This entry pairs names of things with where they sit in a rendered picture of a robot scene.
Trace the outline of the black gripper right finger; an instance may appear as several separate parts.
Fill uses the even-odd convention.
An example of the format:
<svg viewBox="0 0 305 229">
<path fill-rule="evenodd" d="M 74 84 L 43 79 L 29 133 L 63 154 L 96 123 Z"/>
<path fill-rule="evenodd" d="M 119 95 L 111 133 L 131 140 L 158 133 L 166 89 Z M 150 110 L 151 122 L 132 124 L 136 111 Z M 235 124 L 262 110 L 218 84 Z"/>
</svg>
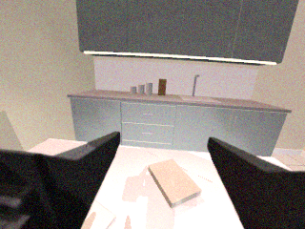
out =
<svg viewBox="0 0 305 229">
<path fill-rule="evenodd" d="M 291 171 L 209 137 L 207 149 L 243 229 L 301 229 L 305 170 Z"/>
</svg>

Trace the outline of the peach flat rectangular block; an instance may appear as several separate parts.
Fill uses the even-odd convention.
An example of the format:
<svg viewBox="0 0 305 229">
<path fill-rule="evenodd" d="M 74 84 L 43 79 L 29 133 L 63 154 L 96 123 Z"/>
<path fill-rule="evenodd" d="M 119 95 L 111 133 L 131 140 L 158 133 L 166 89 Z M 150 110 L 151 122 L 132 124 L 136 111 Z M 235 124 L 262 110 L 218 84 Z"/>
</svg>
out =
<svg viewBox="0 0 305 229">
<path fill-rule="evenodd" d="M 149 172 L 171 209 L 201 196 L 201 189 L 172 159 L 149 165 Z"/>
</svg>

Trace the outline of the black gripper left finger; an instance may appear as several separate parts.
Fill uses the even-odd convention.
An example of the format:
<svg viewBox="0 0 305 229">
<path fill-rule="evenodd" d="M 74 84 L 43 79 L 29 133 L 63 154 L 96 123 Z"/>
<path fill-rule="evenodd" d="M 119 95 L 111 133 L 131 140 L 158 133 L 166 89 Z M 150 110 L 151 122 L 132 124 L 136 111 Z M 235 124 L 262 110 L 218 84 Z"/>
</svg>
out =
<svg viewBox="0 0 305 229">
<path fill-rule="evenodd" d="M 119 144 L 113 132 L 53 156 L 0 148 L 0 183 L 36 190 L 51 229 L 81 229 Z"/>
</svg>

